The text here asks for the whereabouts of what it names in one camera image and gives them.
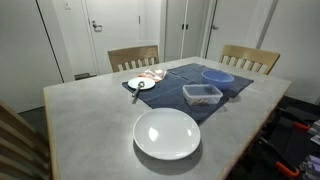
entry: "table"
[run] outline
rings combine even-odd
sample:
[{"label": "table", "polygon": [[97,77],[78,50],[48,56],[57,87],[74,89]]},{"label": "table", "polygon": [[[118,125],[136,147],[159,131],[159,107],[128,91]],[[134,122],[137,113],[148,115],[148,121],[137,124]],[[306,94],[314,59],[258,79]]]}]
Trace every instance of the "table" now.
[{"label": "table", "polygon": [[132,104],[121,83],[148,67],[46,87],[45,106],[55,179],[223,179],[267,120],[290,82],[192,57],[161,63],[169,69],[198,63],[255,82],[201,126],[201,143],[189,157],[161,161],[133,141],[135,121],[151,108]]}]

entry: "white plate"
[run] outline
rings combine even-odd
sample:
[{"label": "white plate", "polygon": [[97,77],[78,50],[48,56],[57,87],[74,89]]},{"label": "white plate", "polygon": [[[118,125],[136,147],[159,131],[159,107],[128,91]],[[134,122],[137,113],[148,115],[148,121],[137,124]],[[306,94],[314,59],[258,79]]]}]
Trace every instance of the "white plate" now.
[{"label": "white plate", "polygon": [[144,82],[144,86],[140,89],[150,89],[152,88],[156,83],[154,82],[154,80],[150,79],[150,78],[145,78],[145,77],[137,77],[137,78],[133,78],[128,82],[128,85],[133,88],[133,89],[137,89],[138,84],[140,81]]},{"label": "white plate", "polygon": [[157,159],[176,160],[196,150],[200,130],[184,112],[159,108],[139,117],[133,128],[133,138],[146,154]]}]

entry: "red object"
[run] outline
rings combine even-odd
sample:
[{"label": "red object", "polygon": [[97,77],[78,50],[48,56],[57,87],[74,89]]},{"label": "red object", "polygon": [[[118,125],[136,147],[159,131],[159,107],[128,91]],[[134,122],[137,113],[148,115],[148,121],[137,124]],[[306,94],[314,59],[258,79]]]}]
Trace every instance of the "red object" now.
[{"label": "red object", "polygon": [[295,172],[292,172],[290,169],[288,169],[285,165],[283,165],[281,162],[277,161],[276,166],[279,168],[279,170],[286,176],[290,178],[296,178],[299,176],[300,171],[296,168]]},{"label": "red object", "polygon": [[310,129],[310,126],[306,126],[306,125],[298,123],[298,122],[294,122],[293,126],[299,128],[303,131],[308,131]]}]

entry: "door handle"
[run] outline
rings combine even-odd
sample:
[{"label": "door handle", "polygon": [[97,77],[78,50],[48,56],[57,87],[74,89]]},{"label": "door handle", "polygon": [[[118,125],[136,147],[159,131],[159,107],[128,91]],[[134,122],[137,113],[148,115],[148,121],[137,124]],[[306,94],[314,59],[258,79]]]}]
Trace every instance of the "door handle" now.
[{"label": "door handle", "polygon": [[96,24],[96,21],[92,21],[92,27],[94,28],[95,32],[101,32],[102,31],[102,25]]},{"label": "door handle", "polygon": [[212,28],[213,30],[218,30],[218,29],[219,29],[219,27],[217,27],[216,25],[212,25],[211,28]]}]

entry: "utensil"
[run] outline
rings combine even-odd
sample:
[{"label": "utensil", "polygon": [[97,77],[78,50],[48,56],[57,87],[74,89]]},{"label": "utensil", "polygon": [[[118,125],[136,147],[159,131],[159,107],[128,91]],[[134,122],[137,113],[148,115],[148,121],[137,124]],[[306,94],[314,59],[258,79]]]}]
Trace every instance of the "utensil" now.
[{"label": "utensil", "polygon": [[136,97],[136,95],[139,93],[140,88],[142,88],[144,86],[144,82],[140,81],[138,84],[138,88],[134,91],[134,93],[132,94],[132,97]]},{"label": "utensil", "polygon": [[204,84],[214,85],[219,90],[224,91],[232,85],[234,77],[222,71],[208,70],[202,72],[202,81]]},{"label": "utensil", "polygon": [[186,113],[158,108],[139,117],[133,128],[133,138],[149,156],[177,160],[196,150],[200,143],[200,129]]},{"label": "utensil", "polygon": [[140,88],[140,90],[145,90],[145,89],[150,89],[152,88],[156,83],[154,82],[154,80],[150,79],[150,78],[145,78],[145,77],[137,77],[137,78],[133,78],[128,82],[128,86],[132,89],[137,89],[139,82],[143,81],[144,82],[144,86]]}]

